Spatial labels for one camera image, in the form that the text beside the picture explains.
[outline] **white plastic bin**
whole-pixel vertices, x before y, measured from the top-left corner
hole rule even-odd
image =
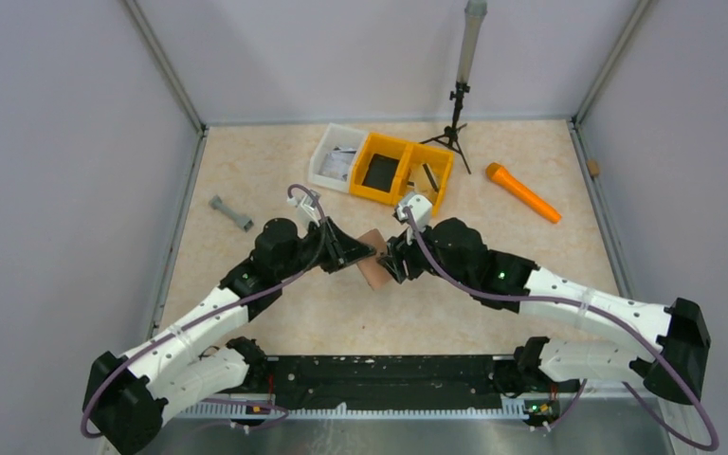
[[[322,140],[319,141],[309,161],[308,181],[331,190],[349,192],[353,165],[361,153],[368,134],[368,131],[356,130],[349,126],[328,124],[328,129],[322,135]]]

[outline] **orange flashlight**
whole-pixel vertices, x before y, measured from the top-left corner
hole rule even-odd
[[[518,182],[502,165],[491,163],[487,166],[487,178],[511,192],[517,199],[523,201],[546,220],[556,223],[562,219],[562,215],[522,183]]]

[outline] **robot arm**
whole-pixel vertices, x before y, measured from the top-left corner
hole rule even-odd
[[[304,196],[295,201],[307,230],[304,237],[298,235],[292,221],[270,220],[256,237],[249,257],[233,267],[186,316],[119,356],[107,352],[93,362],[83,410],[111,374],[155,345],[107,385],[89,415],[120,453],[137,452],[184,408],[248,379],[249,353],[224,348],[202,360],[199,355],[216,339],[256,318],[282,295],[280,289],[268,292],[270,289],[315,266],[333,273],[375,253],[371,246],[341,231],[330,218],[320,219],[308,202],[311,199]],[[262,297],[253,297],[262,293]],[[253,300],[220,310],[243,298]],[[205,318],[213,312],[217,314]]]
[[[655,346],[676,369],[691,390],[701,396],[701,385],[710,336],[699,306],[677,299],[673,305],[623,299],[560,277],[531,260],[489,249],[481,234],[457,218],[428,226],[431,205],[416,194],[407,195],[397,205],[395,218],[406,223],[410,211],[419,232],[408,228],[387,242],[388,253],[379,262],[396,281],[414,280],[424,272],[438,275],[418,246],[421,240],[434,261],[454,281],[477,292],[519,296],[518,300],[496,301],[483,296],[473,299],[493,309],[533,315],[572,325],[607,341],[572,343],[532,338],[516,352],[519,368],[542,373],[548,380],[571,378],[644,379],[652,393],[681,404],[689,401],[651,353],[619,325],[588,312],[589,307],[611,313]],[[526,296],[546,296],[539,301]],[[581,307],[555,302],[557,298],[577,300]]]

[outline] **yellow storage bin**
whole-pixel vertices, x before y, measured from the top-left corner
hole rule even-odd
[[[436,215],[445,198],[447,178],[450,177],[450,171],[453,169],[453,160],[453,153],[448,150],[438,149],[424,144],[411,144],[409,150],[409,165],[406,168],[406,173],[400,177],[400,183],[397,188],[398,196],[394,203],[397,204],[406,193],[412,191],[412,188],[409,187],[412,170],[420,168],[423,164],[427,164],[430,166],[434,176],[436,176],[437,185],[439,186],[437,192],[431,195],[426,194],[428,200],[433,204],[431,215]]]
[[[412,191],[411,170],[427,164],[439,187],[429,198],[435,215],[445,198],[453,159],[453,153],[447,150],[370,133],[353,166],[349,193],[393,206]]]

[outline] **gray dumbbell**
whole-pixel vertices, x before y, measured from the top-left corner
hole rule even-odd
[[[227,218],[233,220],[236,226],[241,228],[244,232],[252,229],[252,220],[248,216],[240,215],[233,211],[230,207],[226,206],[225,203],[222,202],[222,198],[219,197],[218,194],[213,196],[213,199],[210,199],[209,204],[214,209],[224,213]]]

